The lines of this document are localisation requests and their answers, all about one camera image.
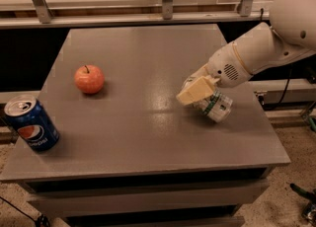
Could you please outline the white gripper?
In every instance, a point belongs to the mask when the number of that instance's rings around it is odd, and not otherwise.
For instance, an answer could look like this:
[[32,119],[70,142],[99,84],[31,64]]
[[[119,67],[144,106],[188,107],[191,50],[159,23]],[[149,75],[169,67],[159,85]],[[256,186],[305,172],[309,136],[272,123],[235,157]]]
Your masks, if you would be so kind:
[[177,100],[187,106],[212,96],[217,82],[221,88],[233,88],[251,77],[252,73],[238,53],[237,43],[232,41],[216,51],[207,66],[202,66],[185,80]]

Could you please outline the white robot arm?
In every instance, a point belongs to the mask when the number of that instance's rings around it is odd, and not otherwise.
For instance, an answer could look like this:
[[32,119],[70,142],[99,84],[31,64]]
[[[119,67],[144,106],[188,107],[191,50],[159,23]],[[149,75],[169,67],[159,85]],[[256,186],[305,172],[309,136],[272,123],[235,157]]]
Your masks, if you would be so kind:
[[187,78],[177,100],[184,106],[234,88],[271,67],[306,58],[316,51],[316,0],[275,0],[270,21],[259,23],[216,51]]

